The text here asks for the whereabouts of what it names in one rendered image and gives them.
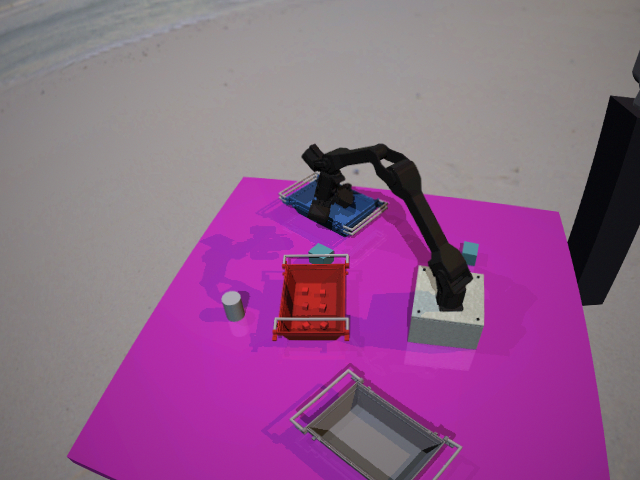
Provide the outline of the red plastic tray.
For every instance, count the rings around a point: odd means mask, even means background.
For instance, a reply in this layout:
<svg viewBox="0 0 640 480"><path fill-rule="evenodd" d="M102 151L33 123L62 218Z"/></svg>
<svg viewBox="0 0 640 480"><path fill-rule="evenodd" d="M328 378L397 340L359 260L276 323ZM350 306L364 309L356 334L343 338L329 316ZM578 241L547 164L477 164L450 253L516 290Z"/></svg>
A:
<svg viewBox="0 0 640 480"><path fill-rule="evenodd" d="M281 293L279 318L346 318L345 277L349 263L345 264L282 264L284 276ZM302 288L308 288L308 296L302 296ZM320 297L325 290L326 297ZM308 310L302 310L303 302ZM326 304L325 313L319 312L319 306ZM310 328L304 330L302 323ZM337 340L344 336L349 341L349 330L345 330L346 321L324 321L328 328L320 328L323 321L278 320L277 330L272 330L272 341L277 334L289 340Z"/></svg>

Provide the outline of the teal cube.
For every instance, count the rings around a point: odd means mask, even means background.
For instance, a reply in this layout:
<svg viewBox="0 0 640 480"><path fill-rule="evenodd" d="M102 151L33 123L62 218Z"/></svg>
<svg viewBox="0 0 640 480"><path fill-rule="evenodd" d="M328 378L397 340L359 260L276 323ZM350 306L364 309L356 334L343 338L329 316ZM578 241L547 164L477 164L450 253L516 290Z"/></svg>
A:
<svg viewBox="0 0 640 480"><path fill-rule="evenodd" d="M334 254L334 250L318 243L308 251L308 254ZM309 257L311 264L331 264L332 262L334 262L334 257Z"/></svg>
<svg viewBox="0 0 640 480"><path fill-rule="evenodd" d="M479 244L464 241L463 258L467 265L475 265Z"/></svg>

